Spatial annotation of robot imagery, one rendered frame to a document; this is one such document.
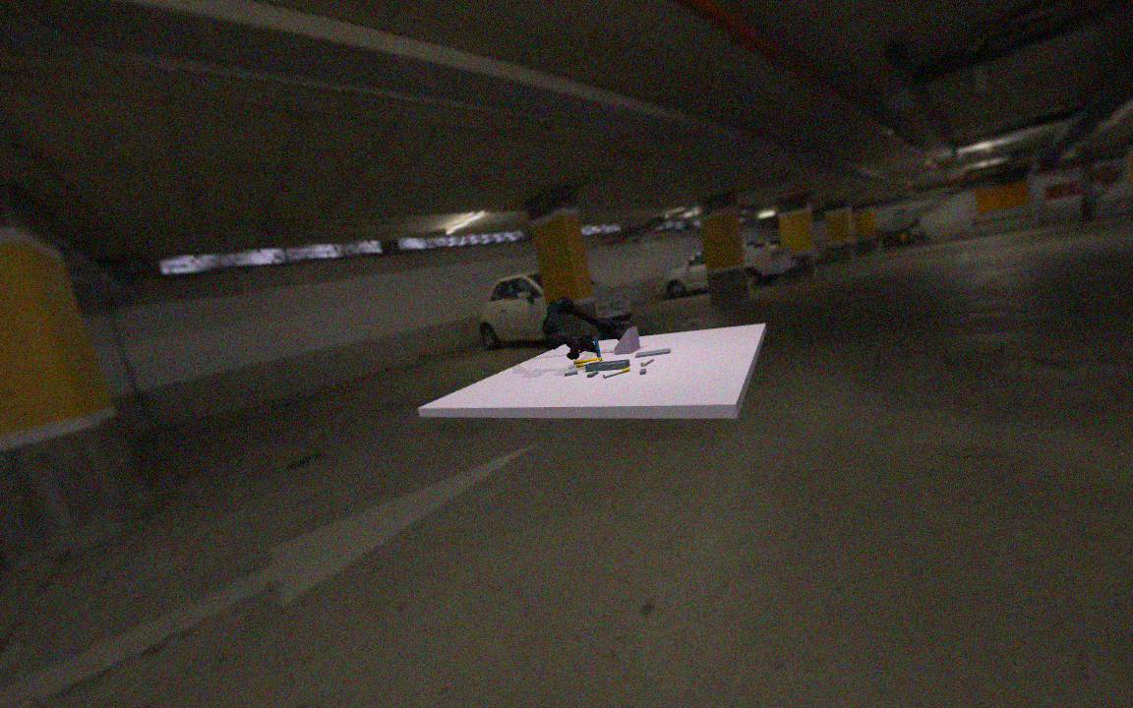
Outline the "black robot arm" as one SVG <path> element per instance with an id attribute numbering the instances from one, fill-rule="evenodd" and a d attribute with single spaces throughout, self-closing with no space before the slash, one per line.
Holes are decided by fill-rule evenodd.
<path id="1" fill-rule="evenodd" d="M 560 313 L 563 313 L 564 315 L 572 314 L 573 317 L 585 319 L 587 323 L 595 325 L 600 334 L 610 336 L 610 339 L 611 336 L 615 336 L 615 339 L 620 341 L 622 336 L 627 334 L 624 329 L 620 329 L 621 323 L 617 322 L 617 319 L 594 317 L 593 314 L 578 308 L 578 306 L 576 306 L 572 300 L 568 299 L 566 296 L 559 297 L 559 299 L 550 302 L 547 310 L 547 325 L 545 325 L 544 332 L 547 334 L 547 344 L 553 350 L 557 349 L 559 346 L 562 346 L 563 342 L 566 342 L 566 335 L 569 334 L 569 331 L 563 327 L 559 329 L 559 325 L 561 324 L 559 324 L 557 314 Z"/>

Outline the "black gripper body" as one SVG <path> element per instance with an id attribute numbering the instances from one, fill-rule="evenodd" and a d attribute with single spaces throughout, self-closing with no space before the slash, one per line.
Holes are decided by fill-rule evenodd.
<path id="1" fill-rule="evenodd" d="M 571 346 L 571 348 L 569 350 L 570 355 L 578 355 L 578 353 L 576 353 L 576 349 L 580 350 L 581 346 L 583 346 L 583 340 L 586 340 L 586 339 L 593 339 L 593 334 L 586 334 L 585 336 L 578 336 L 578 335 L 574 334 L 574 332 L 572 334 L 570 332 L 566 335 L 566 346 Z"/>

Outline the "keyboard with white letter keys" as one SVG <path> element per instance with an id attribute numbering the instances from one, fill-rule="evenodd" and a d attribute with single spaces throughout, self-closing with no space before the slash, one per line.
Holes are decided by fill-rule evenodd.
<path id="1" fill-rule="evenodd" d="M 610 369 L 625 369 L 630 366 L 627 360 L 607 360 L 607 362 L 589 362 L 585 366 L 585 372 L 610 372 Z"/>

